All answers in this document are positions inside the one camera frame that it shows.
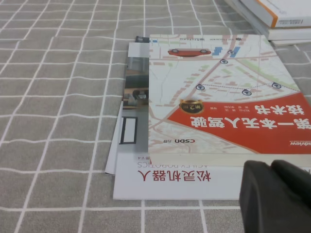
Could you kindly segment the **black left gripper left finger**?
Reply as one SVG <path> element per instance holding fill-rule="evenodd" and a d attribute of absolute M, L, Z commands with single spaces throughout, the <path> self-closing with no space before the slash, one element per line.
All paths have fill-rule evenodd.
<path fill-rule="evenodd" d="M 263 162 L 244 164 L 240 208 L 246 233 L 290 233 L 293 193 Z"/>

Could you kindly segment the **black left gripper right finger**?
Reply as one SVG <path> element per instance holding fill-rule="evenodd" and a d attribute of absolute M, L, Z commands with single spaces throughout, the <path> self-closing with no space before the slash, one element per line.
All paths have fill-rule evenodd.
<path fill-rule="evenodd" d="M 286 205 L 290 207 L 285 224 L 290 233 L 309 233 L 311 231 L 311 175 L 284 160 L 275 160 L 272 170 L 285 184 L 289 197 Z"/>

